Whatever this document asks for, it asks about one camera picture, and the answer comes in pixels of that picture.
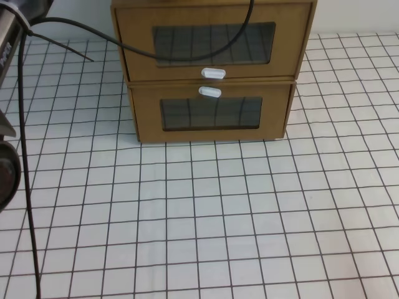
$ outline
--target drawer pull tab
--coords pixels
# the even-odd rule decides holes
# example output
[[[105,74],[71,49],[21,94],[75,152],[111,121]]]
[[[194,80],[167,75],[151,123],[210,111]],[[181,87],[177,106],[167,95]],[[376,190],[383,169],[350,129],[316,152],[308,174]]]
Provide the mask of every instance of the drawer pull tab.
[[[202,86],[199,88],[199,93],[206,96],[206,97],[212,97],[212,98],[219,98],[222,95],[222,91],[217,88],[212,88],[212,87],[205,87]]]
[[[221,69],[211,69],[206,67],[201,72],[202,76],[207,79],[223,79],[226,76],[226,71]]]

